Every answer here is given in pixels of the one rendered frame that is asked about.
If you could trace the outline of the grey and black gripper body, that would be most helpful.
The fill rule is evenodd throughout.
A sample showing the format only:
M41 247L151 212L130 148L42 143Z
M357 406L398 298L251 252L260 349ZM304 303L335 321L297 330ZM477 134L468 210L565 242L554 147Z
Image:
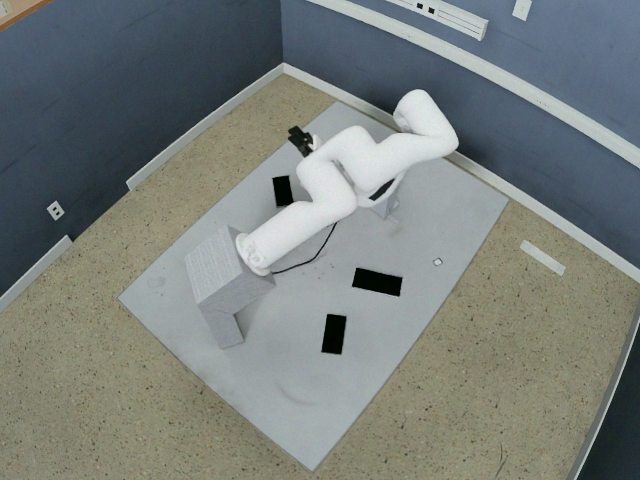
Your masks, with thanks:
M321 140L321 139L320 139L316 134L315 134L315 135L313 135L313 136L314 136L314 139L313 139L314 144L312 144L312 143L308 143L307 145L308 145L308 146L309 146L313 151L315 151L316 149L318 149L319 147L321 147L321 146L324 144L324 142L323 142L323 141L322 141L322 140ZM337 165L338 165L338 167L339 167L339 160L334 159L334 161L336 162L336 164L338 163Z

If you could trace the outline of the black rectangular block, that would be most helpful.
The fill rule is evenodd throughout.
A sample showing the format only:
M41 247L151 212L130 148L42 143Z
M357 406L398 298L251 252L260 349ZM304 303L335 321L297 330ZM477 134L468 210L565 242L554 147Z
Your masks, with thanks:
M347 316L327 314L322 353L342 355Z

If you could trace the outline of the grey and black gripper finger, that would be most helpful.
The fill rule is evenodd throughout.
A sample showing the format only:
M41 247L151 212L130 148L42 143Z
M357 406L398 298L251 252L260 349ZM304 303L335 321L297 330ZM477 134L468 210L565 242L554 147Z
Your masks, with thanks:
M303 158L308 156L311 152L314 152L306 143L305 140L296 132L288 137L288 140L297 147L297 150L301 152Z
M292 134L294 134L294 133L296 133L296 132L297 132L297 133L298 133L298 134L299 134L303 139L307 139L307 140L305 141L305 143L306 143L306 144L308 144L308 143L310 143L310 142L311 142L312 144L314 144L314 142L313 142L313 138L312 138L312 136L310 135L310 133L309 133L309 132L304 133L304 132L303 132L303 131L302 131L302 130L297 126L297 125L296 125L296 126L294 126L294 127L292 127L291 129L289 129L289 130L288 130L288 133L289 133L290 135L292 135Z

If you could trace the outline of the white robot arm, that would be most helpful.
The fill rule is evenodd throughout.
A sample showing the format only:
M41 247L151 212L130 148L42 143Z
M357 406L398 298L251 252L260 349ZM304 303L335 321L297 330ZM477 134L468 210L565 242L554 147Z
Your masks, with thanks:
M294 202L251 234L236 237L237 250L254 273L267 275L272 263L351 215L358 203L372 207L388 198L410 168L458 147L455 131L424 90L406 94L393 117L403 133L376 144L363 127L352 126L298 164L297 176L313 202Z

